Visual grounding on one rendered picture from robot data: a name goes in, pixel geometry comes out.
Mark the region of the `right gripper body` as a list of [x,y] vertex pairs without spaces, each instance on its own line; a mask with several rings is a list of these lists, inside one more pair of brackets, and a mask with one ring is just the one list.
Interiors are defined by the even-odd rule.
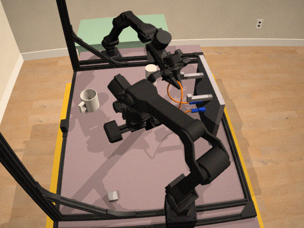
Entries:
[[126,124],[118,126],[116,121],[110,121],[104,124],[104,130],[108,137],[110,143],[120,141],[122,139],[122,134],[128,131],[135,132],[142,128],[146,127],[145,122],[151,120],[155,126],[159,126],[162,123],[154,118],[152,115],[149,115],[141,121],[132,121],[126,115]]

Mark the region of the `orange patch cord with blue plug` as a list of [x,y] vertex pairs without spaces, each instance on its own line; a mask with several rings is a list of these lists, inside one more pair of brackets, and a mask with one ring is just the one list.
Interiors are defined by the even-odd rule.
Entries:
[[[177,82],[178,82],[178,81],[177,81]],[[171,100],[173,100],[173,101],[175,101],[175,102],[177,102],[177,103],[180,103],[180,106],[179,106],[179,109],[180,109],[181,104],[189,104],[189,103],[187,103],[187,102],[182,102],[182,98],[183,98],[182,86],[181,86],[181,84],[180,84],[179,82],[178,82],[178,84],[180,85],[180,89],[181,89],[181,100],[180,100],[180,102],[175,101],[175,100],[172,99],[171,96],[169,95],[169,85],[170,85],[170,83],[169,83],[168,86],[167,86],[167,94],[168,94],[168,96],[169,96],[169,98],[170,98]],[[197,112],[199,112],[199,110],[198,110],[198,108],[196,108],[196,109],[191,109],[190,111],[186,111],[185,113],[187,113],[187,112],[197,113]]]

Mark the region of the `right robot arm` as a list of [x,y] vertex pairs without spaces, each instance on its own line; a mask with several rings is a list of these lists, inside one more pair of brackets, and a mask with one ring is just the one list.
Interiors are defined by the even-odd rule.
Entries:
[[[165,196],[172,217],[191,216],[190,205],[199,197],[195,187],[210,184],[231,164],[222,141],[208,132],[201,120],[193,119],[161,97],[157,87],[147,79],[131,85],[124,76],[117,74],[107,87],[117,99],[113,102],[113,109],[122,113],[123,120],[126,115],[132,121],[141,121],[152,115],[179,136],[190,174],[181,174],[168,184]],[[195,160],[194,142],[200,137],[210,142],[212,148]]]

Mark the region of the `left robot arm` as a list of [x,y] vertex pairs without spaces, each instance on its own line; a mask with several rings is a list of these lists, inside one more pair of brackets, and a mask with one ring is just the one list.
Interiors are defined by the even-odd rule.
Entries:
[[[156,28],[152,24],[144,23],[136,17],[132,11],[121,13],[118,17],[113,19],[113,28],[109,35],[105,36],[102,40],[102,46],[106,49],[105,54],[107,57],[118,55],[115,50],[115,45],[119,44],[119,35],[124,28],[132,27],[138,34],[138,38],[142,43],[147,44],[146,51],[149,50],[154,58],[157,54],[165,51],[165,48],[171,42],[171,34],[162,28]],[[161,63],[163,67],[167,65],[175,65],[181,62],[184,56],[181,49],[175,50],[175,53],[167,52],[167,56],[161,55]]]

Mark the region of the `cream mug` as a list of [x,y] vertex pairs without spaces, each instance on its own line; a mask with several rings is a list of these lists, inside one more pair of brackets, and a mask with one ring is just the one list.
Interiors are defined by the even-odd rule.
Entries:
[[86,89],[82,91],[80,94],[80,98],[82,99],[78,107],[81,113],[83,113],[84,111],[91,113],[99,108],[97,92],[94,89]]

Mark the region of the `small white block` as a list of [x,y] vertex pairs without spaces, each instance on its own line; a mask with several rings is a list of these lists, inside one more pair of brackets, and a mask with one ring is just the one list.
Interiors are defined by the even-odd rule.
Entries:
[[108,193],[109,202],[118,201],[117,192],[109,192]]

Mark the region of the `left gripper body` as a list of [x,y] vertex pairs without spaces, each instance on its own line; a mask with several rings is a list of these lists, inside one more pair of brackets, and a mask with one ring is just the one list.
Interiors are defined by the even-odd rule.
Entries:
[[[157,70],[153,73],[151,73],[148,77],[147,80],[149,80],[151,83],[156,82],[156,79],[159,77],[164,78],[167,74],[169,74],[170,72],[174,72],[176,71],[176,69],[180,68],[180,67],[185,67],[187,64],[189,64],[191,62],[189,57],[184,57],[182,58],[181,62],[176,63],[175,65],[171,66],[171,65],[167,65],[167,67],[163,67],[162,62],[161,62],[161,55],[167,56],[167,52],[163,51],[159,54],[157,54],[153,59],[155,60],[154,63],[158,65],[158,67],[160,68],[160,70]],[[187,64],[186,64],[187,63]],[[169,67],[168,67],[169,66]],[[165,70],[166,69],[166,70]],[[162,75],[161,75],[162,73]]]

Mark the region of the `cream cylinder with white top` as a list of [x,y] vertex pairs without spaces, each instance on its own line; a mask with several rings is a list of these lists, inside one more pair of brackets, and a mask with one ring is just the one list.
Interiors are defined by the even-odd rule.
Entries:
[[[146,79],[147,79],[147,77],[148,77],[151,73],[153,73],[153,72],[155,72],[155,71],[157,71],[157,67],[156,67],[155,65],[152,65],[152,64],[147,65],[147,66],[145,67],[145,77],[146,77]],[[156,85],[156,83],[157,83],[157,81],[154,82],[153,85]]]

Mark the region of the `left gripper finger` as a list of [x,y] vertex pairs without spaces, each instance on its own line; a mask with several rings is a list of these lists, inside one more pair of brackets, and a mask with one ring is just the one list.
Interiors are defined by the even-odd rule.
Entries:
[[178,81],[181,85],[181,76],[180,76],[180,71],[181,71],[182,67],[177,69],[176,71],[173,72],[174,78],[176,79],[176,81]]
[[179,84],[178,84],[178,82],[176,81],[176,79],[174,78],[174,76],[173,76],[173,72],[171,72],[171,73],[169,73],[169,74],[167,74],[163,79],[162,79],[162,81],[166,81],[166,82],[168,82],[168,83],[170,83],[171,85],[173,85],[174,87],[176,87],[177,89],[181,89],[180,88],[180,86],[179,86]]

